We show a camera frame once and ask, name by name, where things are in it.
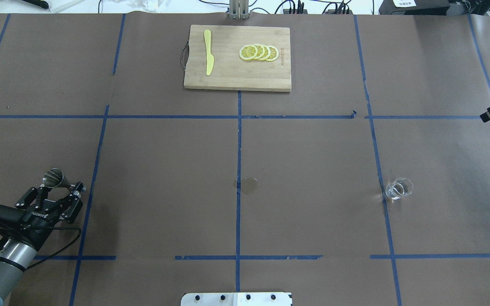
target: power strip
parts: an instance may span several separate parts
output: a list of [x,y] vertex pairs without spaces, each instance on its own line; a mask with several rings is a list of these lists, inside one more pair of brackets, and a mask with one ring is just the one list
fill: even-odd
[[[285,8],[282,10],[282,13],[284,13],[284,14],[290,14],[289,12],[290,12],[290,9],[288,9],[288,8]],[[307,13],[308,13],[308,10],[304,8],[304,14],[307,14]]]

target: cutting board handle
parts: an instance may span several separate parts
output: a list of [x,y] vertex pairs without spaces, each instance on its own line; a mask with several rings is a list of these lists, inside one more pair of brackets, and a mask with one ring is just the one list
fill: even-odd
[[186,42],[186,45],[182,48],[182,52],[181,52],[181,66],[183,70],[186,70],[186,63],[188,62],[188,56],[186,57],[186,62],[185,62],[185,50],[187,49],[188,49],[188,55],[190,55],[188,41]]

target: metal handle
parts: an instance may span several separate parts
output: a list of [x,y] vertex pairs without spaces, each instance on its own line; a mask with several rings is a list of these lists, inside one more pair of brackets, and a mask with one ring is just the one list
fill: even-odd
[[186,71],[185,49],[187,49],[187,48],[189,48],[188,41],[186,42],[186,45],[182,48],[182,52],[181,52],[181,66],[182,66],[182,69],[185,71]]

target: black cable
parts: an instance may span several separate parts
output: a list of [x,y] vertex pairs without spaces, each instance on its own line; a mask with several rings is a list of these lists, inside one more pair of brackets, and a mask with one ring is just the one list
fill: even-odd
[[267,10],[265,10],[264,8],[253,8],[251,11],[254,11],[254,10],[263,10],[263,11],[265,11],[268,14],[270,13]]
[[199,2],[202,2],[202,3],[206,3],[206,4],[216,4],[216,5],[219,5],[219,6],[229,6],[230,4],[228,3],[220,3],[220,2],[208,2],[208,1],[204,1],[204,0],[198,0]]
[[335,5],[336,5],[336,10],[338,9],[338,4],[337,4],[336,2],[330,2],[330,3],[328,3],[328,4],[325,6],[325,9],[323,9],[323,10],[322,10],[321,15],[324,15],[324,13],[326,12],[326,9],[327,9],[327,8],[328,8],[328,7],[329,7],[331,4],[335,4]]
[[281,4],[276,8],[276,12],[274,12],[274,14],[277,14],[277,11],[281,8],[281,6],[285,3],[285,2],[291,2],[292,3],[292,10],[296,9],[296,3],[293,1],[293,0],[284,0],[283,2],[281,2]]
[[[204,1],[204,0],[198,0],[199,2],[202,2],[202,3],[206,3],[206,4],[216,4],[216,5],[219,5],[219,6],[229,6],[230,4],[229,3],[221,3],[221,2],[208,2],[208,1]],[[253,6],[258,0],[254,0],[254,2],[252,4],[249,4],[249,7]]]
[[60,254],[61,252],[64,252],[64,250],[66,250],[67,248],[69,248],[70,246],[72,246],[80,238],[80,235],[82,234],[82,230],[80,228],[30,227],[29,225],[23,225],[23,226],[24,227],[29,227],[29,228],[32,228],[32,229],[76,230],[76,231],[78,231],[77,236],[72,240],[72,242],[68,243],[66,246],[64,246],[60,250],[54,252],[52,255],[49,255],[46,258],[43,258],[43,259],[39,260],[38,262],[34,263],[33,265],[30,265],[27,268],[28,270],[31,269],[31,268],[33,268],[33,267],[35,267],[35,266],[38,266],[38,265],[44,263],[45,261],[53,258],[54,256]]

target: wire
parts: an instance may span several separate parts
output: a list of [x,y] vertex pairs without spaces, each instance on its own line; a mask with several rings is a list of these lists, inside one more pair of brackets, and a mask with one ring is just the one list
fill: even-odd
[[276,12],[274,12],[274,14],[277,14],[277,11],[281,8],[281,6],[285,3],[285,2],[291,2],[292,3],[292,8],[289,8],[288,9],[288,12],[291,12],[291,11],[294,11],[296,9],[296,3],[293,1],[293,0],[284,0],[283,2],[281,2],[281,4],[276,8]]
[[[218,5],[218,6],[229,6],[230,4],[229,3],[222,3],[222,2],[208,2],[208,1],[204,1],[204,0],[198,0],[199,2],[202,2],[202,3],[206,3],[206,4],[214,4],[214,5]],[[253,6],[258,0],[254,0],[254,2],[252,4],[249,4],[249,7]]]
[[29,227],[29,228],[32,228],[32,229],[76,230],[76,231],[78,231],[77,236],[72,240],[72,242],[68,243],[66,246],[64,246],[60,250],[54,252],[52,255],[49,255],[46,258],[43,258],[43,259],[39,260],[38,262],[34,263],[33,265],[30,265],[27,268],[27,270],[29,270],[29,269],[31,269],[31,268],[33,268],[35,266],[38,266],[38,265],[44,263],[45,261],[53,258],[54,256],[60,254],[61,252],[64,252],[64,250],[66,250],[67,248],[69,248],[70,246],[72,246],[80,238],[80,235],[82,234],[82,230],[80,228],[30,227],[29,225],[23,225],[23,226],[24,227]]
[[230,4],[228,3],[220,3],[220,2],[208,2],[204,0],[198,0],[199,2],[206,3],[206,4],[214,4],[214,5],[219,5],[219,6],[229,6]]
[[253,8],[251,11],[254,11],[254,10],[263,10],[263,11],[265,11],[268,14],[270,13],[267,10],[265,10],[264,8]]

